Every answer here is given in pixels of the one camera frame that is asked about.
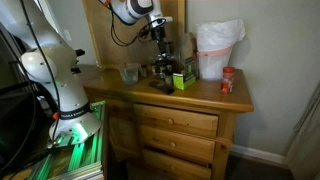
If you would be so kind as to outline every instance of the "wooden cabinet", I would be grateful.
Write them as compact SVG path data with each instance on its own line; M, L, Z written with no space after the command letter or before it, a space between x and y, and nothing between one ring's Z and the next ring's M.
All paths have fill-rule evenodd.
M198 80L165 95L148 83L125 86L119 72L82 66L80 80L93 100L104 99L112 148L119 159L136 159L182 179L224 179L238 113L253 111L242 71L232 94L219 82Z

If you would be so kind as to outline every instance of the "drawer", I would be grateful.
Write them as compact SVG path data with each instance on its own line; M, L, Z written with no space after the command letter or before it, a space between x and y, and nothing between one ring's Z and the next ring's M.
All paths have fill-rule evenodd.
M183 161L171 156L143 150L144 161L166 173L173 174L183 179L210 179L211 169Z
M143 143L149 146L209 163L213 161L214 141L148 126L140 126L140 133Z
M162 127L207 138L217 133L218 116L148 105L134 105L139 124Z

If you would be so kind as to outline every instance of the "white plastic bag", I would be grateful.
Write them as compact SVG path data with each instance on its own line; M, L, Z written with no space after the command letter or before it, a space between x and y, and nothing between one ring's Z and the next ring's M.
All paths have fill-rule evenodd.
M228 22L207 22L197 24L198 51L217 51L233 46L245 36L241 19Z

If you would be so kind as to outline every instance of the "curtain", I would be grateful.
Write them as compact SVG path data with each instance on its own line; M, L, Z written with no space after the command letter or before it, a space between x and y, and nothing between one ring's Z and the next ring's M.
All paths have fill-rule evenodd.
M284 162L297 180L320 179L320 84L296 129Z

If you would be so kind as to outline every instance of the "drawer handle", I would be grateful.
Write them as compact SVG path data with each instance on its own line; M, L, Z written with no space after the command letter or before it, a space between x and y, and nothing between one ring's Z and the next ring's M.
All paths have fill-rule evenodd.
M168 119L168 124L173 125L173 124L174 124L173 119L169 118L169 119Z
M176 143L174 143L174 142L171 141L171 142L170 142L170 146L173 147L173 148L175 148L175 147L176 147Z

